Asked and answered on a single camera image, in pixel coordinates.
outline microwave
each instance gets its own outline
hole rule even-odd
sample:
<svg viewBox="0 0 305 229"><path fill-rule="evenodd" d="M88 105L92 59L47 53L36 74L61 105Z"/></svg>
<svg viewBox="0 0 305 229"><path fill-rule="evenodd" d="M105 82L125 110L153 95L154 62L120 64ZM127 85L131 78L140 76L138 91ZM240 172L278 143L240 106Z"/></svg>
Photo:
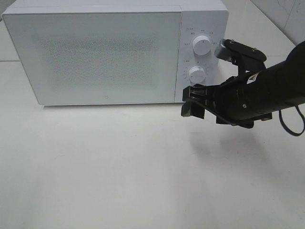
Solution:
<svg viewBox="0 0 305 229"><path fill-rule="evenodd" d="M16 0L2 14L41 105L181 103L212 85L221 0Z"/></svg>

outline power knob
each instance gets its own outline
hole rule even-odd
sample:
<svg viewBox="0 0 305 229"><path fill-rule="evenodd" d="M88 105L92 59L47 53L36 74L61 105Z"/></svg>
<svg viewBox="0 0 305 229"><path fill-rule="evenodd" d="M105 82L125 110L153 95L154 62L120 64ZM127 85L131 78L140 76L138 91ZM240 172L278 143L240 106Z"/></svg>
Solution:
<svg viewBox="0 0 305 229"><path fill-rule="evenodd" d="M199 56L206 55L211 50L212 44L210 38L204 35L195 37L193 40L193 50Z"/></svg>
<svg viewBox="0 0 305 229"><path fill-rule="evenodd" d="M205 71L202 67L195 66L189 70L189 81L196 84L205 80Z"/></svg>

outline microwave control panel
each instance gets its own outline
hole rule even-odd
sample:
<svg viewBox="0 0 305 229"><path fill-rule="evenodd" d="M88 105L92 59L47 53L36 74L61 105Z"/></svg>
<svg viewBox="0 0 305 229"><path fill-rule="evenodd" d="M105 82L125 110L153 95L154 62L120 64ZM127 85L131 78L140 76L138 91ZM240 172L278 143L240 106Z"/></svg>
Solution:
<svg viewBox="0 0 305 229"><path fill-rule="evenodd" d="M218 59L214 51L224 32L228 11L183 11L180 31L175 102L182 92L197 83L213 85Z"/></svg>

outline black cable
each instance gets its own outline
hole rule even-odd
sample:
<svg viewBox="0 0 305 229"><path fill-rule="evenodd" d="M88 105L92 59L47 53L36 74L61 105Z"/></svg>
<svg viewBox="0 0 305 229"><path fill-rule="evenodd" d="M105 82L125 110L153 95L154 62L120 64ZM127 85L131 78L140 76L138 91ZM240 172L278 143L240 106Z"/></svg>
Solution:
<svg viewBox="0 0 305 229"><path fill-rule="evenodd" d="M293 135L293 136L298 137L298 136L300 136L302 133L304 133L304 131L305 131L305 117L304 117L304 115L302 114L302 112L300 111L299 106L296 106L295 108L296 108L297 112L299 113L299 115L301 116L301 118L302 118L302 120L303 120L303 131L300 132L300 133L296 133L296 132L292 131L291 129L289 129L289 128L286 126L286 124L285 124L284 121L283 121L282 111L281 111L281 110L278 111L278 115L279 115L279 118L280 118L280 123L281 123L282 127L284 128L284 130L287 131L287 133L289 133L289 134L291 134L291 135Z"/></svg>

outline table surface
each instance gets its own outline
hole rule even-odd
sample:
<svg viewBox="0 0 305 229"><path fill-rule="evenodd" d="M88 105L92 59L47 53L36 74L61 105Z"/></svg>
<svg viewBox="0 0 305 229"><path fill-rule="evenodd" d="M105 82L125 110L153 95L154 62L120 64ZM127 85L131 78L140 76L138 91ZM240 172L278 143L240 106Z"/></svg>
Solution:
<svg viewBox="0 0 305 229"><path fill-rule="evenodd" d="M225 37L267 66L293 49L250 1L225 4ZM43 107L3 22L0 40L1 229L304 228L304 136L277 114L248 130L179 104ZM217 81L236 72L220 61ZM295 109L284 118L301 129Z"/></svg>

